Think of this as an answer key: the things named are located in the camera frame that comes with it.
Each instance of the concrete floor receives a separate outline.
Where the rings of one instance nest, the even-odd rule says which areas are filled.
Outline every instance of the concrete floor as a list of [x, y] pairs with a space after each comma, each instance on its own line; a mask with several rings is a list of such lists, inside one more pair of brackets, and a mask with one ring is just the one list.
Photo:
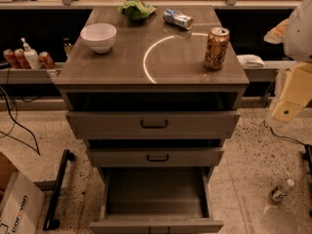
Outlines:
[[[19, 110], [18, 121], [37, 137], [41, 156], [11, 138], [0, 138], [0, 151], [32, 181], [56, 178], [64, 149], [76, 155], [69, 162], [58, 200], [57, 230], [47, 233], [92, 233], [89, 222], [97, 221], [103, 182], [85, 154], [85, 144], [75, 139], [65, 119], [64, 108], [35, 107]], [[214, 219], [223, 220], [220, 234], [308, 234], [312, 233], [311, 176], [302, 161], [304, 147], [272, 136], [263, 125], [266, 109], [241, 108], [241, 118], [225, 153], [209, 183]], [[12, 126], [4, 105], [0, 104], [0, 130]], [[299, 117], [277, 134], [312, 143], [312, 110], [304, 109]], [[32, 136], [15, 126], [11, 136], [34, 146]], [[280, 181], [292, 178], [293, 192], [281, 204], [274, 205], [268, 193]], [[39, 219], [42, 230], [51, 193]]]

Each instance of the silver can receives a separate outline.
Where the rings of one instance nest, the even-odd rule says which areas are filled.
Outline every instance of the silver can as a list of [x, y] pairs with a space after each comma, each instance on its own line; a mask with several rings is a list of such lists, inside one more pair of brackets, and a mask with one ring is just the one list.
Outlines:
[[207, 50], [204, 64], [207, 68], [218, 70], [222, 68], [225, 59], [230, 32], [224, 27], [214, 27], [208, 34]]
[[163, 19], [171, 24], [190, 30], [193, 25], [193, 18], [189, 17], [182, 12], [166, 9], [163, 14]]

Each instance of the white bowl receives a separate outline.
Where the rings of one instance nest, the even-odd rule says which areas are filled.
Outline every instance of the white bowl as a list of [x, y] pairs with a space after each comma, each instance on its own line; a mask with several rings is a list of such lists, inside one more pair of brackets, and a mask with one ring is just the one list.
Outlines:
[[116, 34], [116, 27], [108, 23], [91, 24], [80, 32], [84, 43], [97, 53], [109, 51], [116, 42]]

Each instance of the cabinet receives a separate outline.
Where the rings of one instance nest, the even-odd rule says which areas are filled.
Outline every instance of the cabinet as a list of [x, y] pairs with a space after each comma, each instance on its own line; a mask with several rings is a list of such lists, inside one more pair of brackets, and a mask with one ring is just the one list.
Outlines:
[[129, 22], [117, 7], [94, 8], [87, 24], [112, 23], [115, 46], [93, 53], [79, 38], [56, 86], [68, 123], [105, 184], [95, 233], [208, 233], [208, 182], [239, 120], [249, 81], [229, 46], [223, 68], [203, 59], [210, 6], [172, 7], [194, 18], [191, 31], [164, 23], [165, 7]]

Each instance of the drawer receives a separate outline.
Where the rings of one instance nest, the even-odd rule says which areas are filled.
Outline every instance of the drawer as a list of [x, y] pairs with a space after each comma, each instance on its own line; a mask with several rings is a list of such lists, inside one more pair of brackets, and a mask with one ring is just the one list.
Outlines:
[[210, 167], [217, 166], [221, 147], [207, 147], [205, 139], [104, 141], [103, 148], [88, 148], [94, 167]]
[[201, 168], [111, 169], [94, 233], [216, 233]]
[[238, 119], [237, 111], [67, 113], [80, 139], [225, 139], [232, 136]]

